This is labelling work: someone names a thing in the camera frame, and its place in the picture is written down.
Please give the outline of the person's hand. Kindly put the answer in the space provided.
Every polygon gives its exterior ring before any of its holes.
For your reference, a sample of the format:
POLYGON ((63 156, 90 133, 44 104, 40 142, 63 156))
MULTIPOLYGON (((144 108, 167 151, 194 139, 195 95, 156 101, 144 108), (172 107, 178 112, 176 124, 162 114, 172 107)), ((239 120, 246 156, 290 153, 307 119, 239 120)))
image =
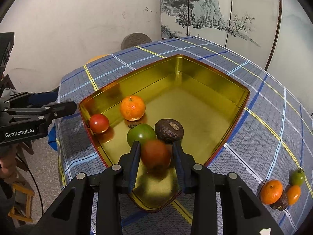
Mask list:
POLYGON ((16 181, 16 148, 13 146, 9 149, 7 154, 1 157, 1 178, 6 183, 13 183, 16 181))

